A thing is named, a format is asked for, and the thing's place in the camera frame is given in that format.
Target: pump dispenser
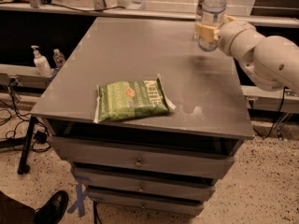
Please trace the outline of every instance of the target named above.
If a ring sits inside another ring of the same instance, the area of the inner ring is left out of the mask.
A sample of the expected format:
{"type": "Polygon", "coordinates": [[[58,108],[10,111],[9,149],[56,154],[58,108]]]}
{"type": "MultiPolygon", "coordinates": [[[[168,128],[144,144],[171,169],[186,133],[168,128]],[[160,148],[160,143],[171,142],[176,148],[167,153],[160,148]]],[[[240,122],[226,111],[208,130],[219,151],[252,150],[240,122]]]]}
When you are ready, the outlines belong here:
{"type": "Polygon", "coordinates": [[[38,69],[39,74],[42,77],[49,77],[51,75],[51,70],[47,58],[40,54],[38,50],[39,46],[31,46],[31,48],[34,50],[34,63],[38,69]]]}

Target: green chip bag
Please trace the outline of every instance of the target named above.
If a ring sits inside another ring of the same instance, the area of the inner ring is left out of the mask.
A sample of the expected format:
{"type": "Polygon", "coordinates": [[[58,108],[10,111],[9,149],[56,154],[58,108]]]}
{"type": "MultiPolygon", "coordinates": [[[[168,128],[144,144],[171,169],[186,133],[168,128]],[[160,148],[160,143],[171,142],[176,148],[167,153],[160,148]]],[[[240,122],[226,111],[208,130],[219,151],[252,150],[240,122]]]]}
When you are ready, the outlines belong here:
{"type": "Polygon", "coordinates": [[[165,97],[160,79],[120,81],[97,86],[94,122],[134,119],[172,112],[175,106],[165,97]]]}

